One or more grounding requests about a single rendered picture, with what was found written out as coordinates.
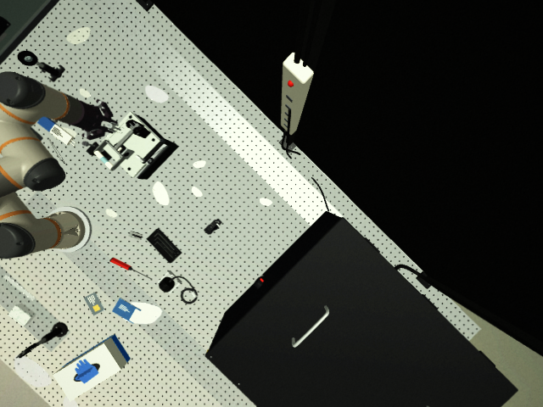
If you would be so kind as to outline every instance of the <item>metal handle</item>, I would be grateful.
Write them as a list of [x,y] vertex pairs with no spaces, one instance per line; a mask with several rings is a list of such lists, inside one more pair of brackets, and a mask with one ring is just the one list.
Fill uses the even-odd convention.
[[322,316],[322,318],[298,341],[296,342],[296,339],[292,338],[292,347],[296,348],[298,345],[300,345],[302,342],[304,342],[304,339],[309,337],[309,335],[316,330],[316,328],[321,325],[321,322],[323,322],[327,316],[330,315],[330,309],[325,305],[324,309],[326,310],[326,314]]

